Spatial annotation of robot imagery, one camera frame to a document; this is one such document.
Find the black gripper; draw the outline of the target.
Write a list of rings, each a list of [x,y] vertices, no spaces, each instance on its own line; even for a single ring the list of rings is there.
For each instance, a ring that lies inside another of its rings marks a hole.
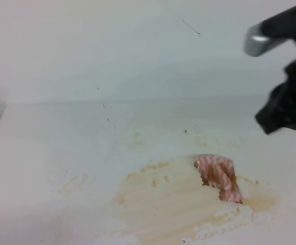
[[[296,60],[284,68],[285,82],[276,86],[255,115],[255,120],[267,135],[279,129],[296,130]]]

